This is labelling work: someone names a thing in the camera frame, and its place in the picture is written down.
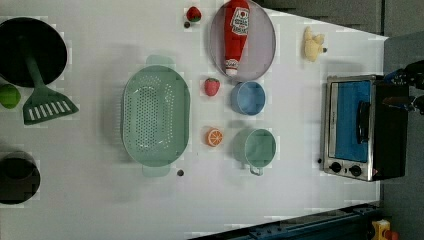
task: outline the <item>spatula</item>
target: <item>spatula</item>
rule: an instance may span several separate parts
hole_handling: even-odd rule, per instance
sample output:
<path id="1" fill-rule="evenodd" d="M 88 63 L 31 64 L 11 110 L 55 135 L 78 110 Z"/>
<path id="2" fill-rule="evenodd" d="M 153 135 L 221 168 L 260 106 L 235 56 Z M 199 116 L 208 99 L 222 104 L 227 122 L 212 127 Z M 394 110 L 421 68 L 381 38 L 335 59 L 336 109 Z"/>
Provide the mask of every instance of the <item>spatula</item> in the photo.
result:
<path id="1" fill-rule="evenodd" d="M 18 38 L 21 53 L 34 81 L 34 91 L 23 106 L 24 124 L 32 125 L 78 112 L 77 106 L 65 95 L 49 89 L 43 81 L 28 39 Z"/>

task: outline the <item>toy food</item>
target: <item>toy food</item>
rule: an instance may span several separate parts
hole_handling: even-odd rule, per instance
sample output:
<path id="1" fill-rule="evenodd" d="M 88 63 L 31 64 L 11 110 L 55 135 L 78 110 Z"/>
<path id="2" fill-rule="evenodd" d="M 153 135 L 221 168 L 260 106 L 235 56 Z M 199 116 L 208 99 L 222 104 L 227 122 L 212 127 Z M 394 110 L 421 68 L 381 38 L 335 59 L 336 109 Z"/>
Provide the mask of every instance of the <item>toy food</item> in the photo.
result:
<path id="1" fill-rule="evenodd" d="M 206 144 L 211 147 L 218 146 L 222 142 L 222 139 L 223 135 L 221 131 L 216 128 L 211 128 L 211 130 L 206 133 Z"/>
<path id="2" fill-rule="evenodd" d="M 216 93 L 218 92 L 219 86 L 220 86 L 220 82 L 218 79 L 215 78 L 208 78 L 205 81 L 205 92 L 206 95 L 212 97 L 215 96 Z"/>
<path id="3" fill-rule="evenodd" d="M 249 29 L 249 5 L 245 0 L 231 0 L 225 8 L 225 72 L 237 75 Z"/>
<path id="4" fill-rule="evenodd" d="M 326 48 L 322 47 L 324 43 L 324 35 L 318 34 L 315 37 L 312 37 L 312 30 L 310 27 L 307 27 L 304 34 L 305 39 L 305 57 L 311 61 L 315 62 L 320 53 L 327 52 Z"/>
<path id="5" fill-rule="evenodd" d="M 7 109 L 15 108 L 21 100 L 21 94 L 12 84 L 0 87 L 0 103 Z"/>
<path id="6" fill-rule="evenodd" d="M 190 22 L 198 22 L 200 19 L 202 19 L 202 13 L 197 7 L 191 7 L 187 11 L 187 20 Z"/>

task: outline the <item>white tabletop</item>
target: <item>white tabletop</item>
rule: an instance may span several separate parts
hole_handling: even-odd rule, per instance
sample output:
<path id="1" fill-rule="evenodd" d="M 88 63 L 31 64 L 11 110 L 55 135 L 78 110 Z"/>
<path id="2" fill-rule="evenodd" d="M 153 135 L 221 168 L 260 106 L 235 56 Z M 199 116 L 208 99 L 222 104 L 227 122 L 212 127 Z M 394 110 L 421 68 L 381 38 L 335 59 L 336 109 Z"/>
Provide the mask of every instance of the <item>white tabletop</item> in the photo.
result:
<path id="1" fill-rule="evenodd" d="M 242 116 L 230 109 L 233 85 L 208 53 L 209 24 L 224 2 L 2 1 L 1 16 L 41 16 L 64 32 L 70 64 L 50 87 L 71 96 L 80 112 L 24 126 L 31 90 L 22 88 L 16 109 L 0 107 L 1 154 L 31 153 L 42 176 L 33 199 L 1 205 L 1 239 L 186 239 L 379 200 L 379 183 L 327 175 L 316 161 L 327 76 L 381 73 L 385 38 L 267 10 L 277 32 L 274 63 L 258 80 L 267 104 L 255 117 Z M 192 4 L 203 19 L 186 30 Z M 301 57 L 306 26 L 326 35 L 329 52 L 316 63 Z M 152 53 L 175 60 L 191 93 L 189 145 L 162 178 L 144 177 L 120 138 L 123 89 Z M 201 92 L 207 77 L 222 80 L 216 97 Z M 217 148 L 203 143 L 208 126 L 224 132 Z M 277 138 L 264 176 L 232 157 L 231 140 L 244 126 Z"/>

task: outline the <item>blue bowl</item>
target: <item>blue bowl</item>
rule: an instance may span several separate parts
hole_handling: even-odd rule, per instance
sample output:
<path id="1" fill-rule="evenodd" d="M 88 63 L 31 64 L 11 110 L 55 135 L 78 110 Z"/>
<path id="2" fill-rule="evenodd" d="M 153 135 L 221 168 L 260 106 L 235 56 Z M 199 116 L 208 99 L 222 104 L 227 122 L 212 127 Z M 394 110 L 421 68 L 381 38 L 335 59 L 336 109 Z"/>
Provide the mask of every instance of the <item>blue bowl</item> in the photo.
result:
<path id="1" fill-rule="evenodd" d="M 237 84 L 231 91 L 233 110 L 244 115 L 256 115 L 265 106 L 265 91 L 256 82 Z"/>

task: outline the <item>black pot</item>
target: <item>black pot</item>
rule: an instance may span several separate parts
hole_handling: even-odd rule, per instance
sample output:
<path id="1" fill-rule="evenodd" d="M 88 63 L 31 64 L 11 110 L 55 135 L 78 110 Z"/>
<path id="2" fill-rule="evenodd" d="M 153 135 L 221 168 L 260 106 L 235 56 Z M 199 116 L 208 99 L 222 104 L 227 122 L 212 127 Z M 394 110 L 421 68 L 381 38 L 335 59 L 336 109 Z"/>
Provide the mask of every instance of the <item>black pot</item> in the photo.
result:
<path id="1" fill-rule="evenodd" d="M 27 201 L 37 192 L 40 182 L 40 172 L 29 154 L 15 152 L 0 161 L 0 203 Z"/>
<path id="2" fill-rule="evenodd" d="M 56 80 L 65 69 L 68 59 L 65 42 L 47 23 L 24 17 L 0 24 L 0 76 L 21 87 L 34 87 L 19 47 L 19 37 L 28 39 L 44 83 Z"/>

